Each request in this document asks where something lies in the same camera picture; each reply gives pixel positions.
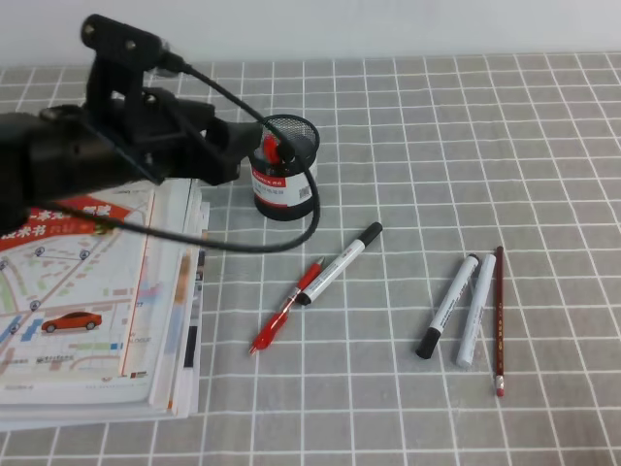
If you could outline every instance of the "pen holder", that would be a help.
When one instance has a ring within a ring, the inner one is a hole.
[[[317,177],[319,132],[308,120],[294,115],[274,115],[267,118],[284,134],[297,156],[302,156],[314,179]],[[309,182],[302,166],[294,157],[285,162],[278,157],[279,140],[267,128],[263,130],[261,146],[250,155],[254,205],[267,218],[289,221],[312,211]]]

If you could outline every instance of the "gray tiled surface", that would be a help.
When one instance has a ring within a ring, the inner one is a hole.
[[[0,436],[2,466],[620,464],[621,54],[205,69],[266,114],[319,127],[318,232],[278,255],[209,252],[198,416]],[[1,76],[0,111],[34,112],[80,102],[85,70]],[[192,80],[152,83],[246,119]],[[247,167],[205,195],[214,238],[275,242],[308,222],[260,216]],[[379,241],[249,357],[305,265],[376,219]],[[412,352],[460,258],[500,243],[502,400],[491,310],[473,368],[454,364],[468,297],[431,360]]]

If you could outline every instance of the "book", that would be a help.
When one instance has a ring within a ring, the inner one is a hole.
[[[198,236],[208,217],[198,183],[170,180],[154,190],[148,225]],[[196,412],[201,316],[192,314],[192,305],[198,255],[196,248],[148,237],[121,373],[101,377],[93,370],[87,380],[0,387],[0,430]]]
[[[141,225],[154,189],[109,189],[63,204]],[[120,374],[146,238],[32,209],[0,238],[0,383]]]

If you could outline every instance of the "marker cap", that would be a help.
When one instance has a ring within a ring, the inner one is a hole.
[[[420,342],[420,345],[418,345],[418,348],[416,349],[416,354],[423,359],[431,358],[431,355],[434,353],[436,345],[438,344],[438,340],[440,339],[440,335],[440,330],[434,327],[429,327],[422,342]]]
[[[362,241],[365,247],[367,247],[371,243],[371,241],[374,240],[379,233],[381,233],[381,230],[383,230],[383,226],[381,226],[381,223],[379,223],[378,221],[374,221],[365,231],[360,234],[358,240]]]

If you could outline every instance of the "black cable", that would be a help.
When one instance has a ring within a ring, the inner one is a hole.
[[[220,84],[211,80],[207,76],[203,75],[192,66],[184,64],[182,67],[182,71],[190,75],[202,83],[205,83],[209,87],[215,89],[218,93],[220,93],[223,97],[233,102],[237,106],[239,106],[242,110],[247,112],[251,117],[255,118],[258,122],[260,122],[264,127],[272,131],[274,135],[280,140],[281,143],[285,143],[290,145],[287,138],[279,131],[276,127],[274,127],[268,120],[266,120],[261,114],[255,111],[252,107],[250,107],[246,102],[229,92],[227,89],[222,87]],[[195,128],[189,128],[190,131],[195,131],[199,136],[200,133],[196,131]],[[304,158],[303,154],[294,151],[295,158],[298,163],[302,167],[302,171],[309,182],[311,199],[313,200],[312,205],[312,220],[310,221],[309,228],[300,235],[298,238],[295,238],[291,241],[285,243],[279,243],[274,245],[244,245],[239,243],[228,243],[228,242],[220,242],[213,240],[203,240],[200,238],[192,238],[190,236],[181,235],[179,233],[173,233],[164,230],[155,230],[152,228],[148,228],[146,226],[138,225],[136,223],[126,223],[121,220],[117,220],[115,218],[108,218],[102,216],[93,216],[91,214],[87,214],[86,212],[79,211],[77,209],[72,209],[70,207],[65,207],[55,202],[40,202],[37,206],[41,209],[45,209],[48,211],[58,211],[63,214],[68,214],[70,216],[74,216],[76,218],[81,218],[84,220],[94,221],[104,226],[108,226],[111,228],[120,228],[123,230],[133,231],[135,233],[141,233],[143,235],[153,236],[155,238],[160,238],[162,240],[174,241],[177,243],[185,243],[193,246],[198,246],[200,248],[211,248],[214,250],[229,250],[232,252],[245,252],[245,253],[268,253],[268,252],[282,252],[284,250],[292,250],[301,244],[303,244],[308,238],[312,236],[312,234],[317,229],[319,225],[319,216],[321,214],[321,206],[319,203],[319,190],[317,189],[317,184],[312,177],[311,170],[307,164],[307,161]]]

